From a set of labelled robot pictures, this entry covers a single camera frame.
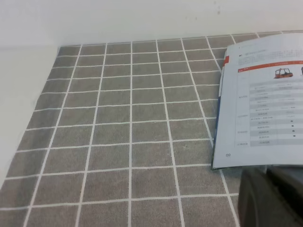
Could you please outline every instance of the booklet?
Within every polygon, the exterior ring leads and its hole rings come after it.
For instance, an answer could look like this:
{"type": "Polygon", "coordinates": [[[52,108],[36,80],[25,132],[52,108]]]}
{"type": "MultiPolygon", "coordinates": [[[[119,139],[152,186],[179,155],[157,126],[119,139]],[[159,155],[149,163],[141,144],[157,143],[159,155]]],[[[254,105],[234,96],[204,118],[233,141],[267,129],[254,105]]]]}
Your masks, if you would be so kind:
{"type": "Polygon", "coordinates": [[[303,165],[303,34],[228,46],[213,169],[303,165]]]}

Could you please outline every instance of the black object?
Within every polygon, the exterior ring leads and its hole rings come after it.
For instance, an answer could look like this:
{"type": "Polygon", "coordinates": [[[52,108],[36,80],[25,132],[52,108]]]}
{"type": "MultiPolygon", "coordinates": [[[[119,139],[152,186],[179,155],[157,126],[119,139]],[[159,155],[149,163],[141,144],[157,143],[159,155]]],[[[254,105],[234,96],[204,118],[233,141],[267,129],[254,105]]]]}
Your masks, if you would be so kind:
{"type": "Polygon", "coordinates": [[[241,227],[303,227],[303,169],[244,169],[238,201],[241,227]]]}

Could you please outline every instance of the open catalog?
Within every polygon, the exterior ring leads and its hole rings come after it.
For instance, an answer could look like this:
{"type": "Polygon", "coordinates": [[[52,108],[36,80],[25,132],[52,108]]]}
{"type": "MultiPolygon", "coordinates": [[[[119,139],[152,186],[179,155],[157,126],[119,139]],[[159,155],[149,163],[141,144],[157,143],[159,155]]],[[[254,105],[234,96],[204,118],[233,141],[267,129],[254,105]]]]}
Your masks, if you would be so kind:
{"type": "Polygon", "coordinates": [[[303,165],[303,34],[228,46],[213,169],[303,165]]]}

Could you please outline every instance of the white wall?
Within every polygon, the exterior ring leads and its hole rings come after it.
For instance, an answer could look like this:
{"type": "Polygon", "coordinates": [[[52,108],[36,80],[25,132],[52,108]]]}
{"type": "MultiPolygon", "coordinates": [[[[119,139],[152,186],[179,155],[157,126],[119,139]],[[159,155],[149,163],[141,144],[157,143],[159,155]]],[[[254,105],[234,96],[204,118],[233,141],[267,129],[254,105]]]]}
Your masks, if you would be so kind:
{"type": "Polygon", "coordinates": [[[0,50],[0,188],[56,55],[55,46],[0,50]]]}
{"type": "Polygon", "coordinates": [[[301,0],[3,0],[0,46],[303,29],[301,0]]]}

